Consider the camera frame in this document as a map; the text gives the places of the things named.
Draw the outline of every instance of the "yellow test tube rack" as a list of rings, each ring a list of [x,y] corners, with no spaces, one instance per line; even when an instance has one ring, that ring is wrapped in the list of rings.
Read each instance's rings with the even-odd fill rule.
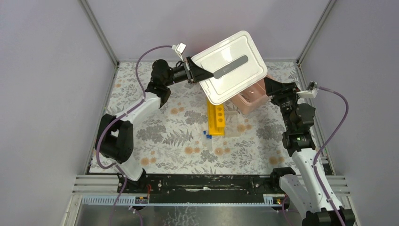
[[[213,105],[207,100],[208,106],[208,128],[212,136],[223,136],[226,122],[224,120],[223,104]]]

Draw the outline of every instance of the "gray wall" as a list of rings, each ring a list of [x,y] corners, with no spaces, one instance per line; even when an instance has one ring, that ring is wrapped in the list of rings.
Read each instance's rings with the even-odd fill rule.
[[[60,224],[112,72],[77,0],[1,1],[1,225]]]
[[[329,145],[362,226],[398,225],[399,1],[337,1],[303,64],[307,80],[348,98]],[[344,113],[339,97],[315,99],[325,135]]]
[[[247,30],[265,59],[296,59],[328,0],[89,0],[120,60],[158,45],[187,44],[187,56]],[[175,58],[169,49],[147,60]]]

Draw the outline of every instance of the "white connector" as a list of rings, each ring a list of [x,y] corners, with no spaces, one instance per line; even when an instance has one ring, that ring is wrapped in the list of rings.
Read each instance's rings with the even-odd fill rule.
[[[305,91],[297,92],[297,94],[301,98],[315,98],[318,90],[317,83],[311,81]]]
[[[176,52],[176,54],[180,57],[180,59],[183,61],[183,52],[186,49],[186,45],[183,43],[180,43],[178,45],[173,45],[172,49]]]

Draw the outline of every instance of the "table surface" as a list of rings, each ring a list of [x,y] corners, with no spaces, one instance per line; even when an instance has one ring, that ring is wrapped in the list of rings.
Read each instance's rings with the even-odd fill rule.
[[[135,66],[129,62],[120,64],[107,106],[108,114],[127,110],[142,96]],[[144,62],[138,67],[144,87],[150,80],[151,66],[152,63]],[[266,66],[274,79],[298,84],[294,62],[266,62]],[[232,125],[238,136],[213,136],[209,150],[203,142],[206,141],[202,132],[207,128],[207,97],[201,86],[181,82],[170,89],[168,102],[141,125],[134,125],[133,156],[147,173],[270,174],[277,167],[292,167],[299,173],[281,142],[285,127],[279,108],[270,101],[247,115],[231,101],[225,102],[225,112],[236,115]],[[103,165],[111,164],[109,159],[100,157]],[[117,170],[101,169],[94,157],[89,172],[115,173]]]

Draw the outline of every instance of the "white plastic lid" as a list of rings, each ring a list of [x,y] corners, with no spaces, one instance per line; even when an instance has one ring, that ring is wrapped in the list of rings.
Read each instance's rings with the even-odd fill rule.
[[[214,74],[199,82],[213,105],[224,103],[267,75],[266,65],[246,31],[200,52],[192,60]]]

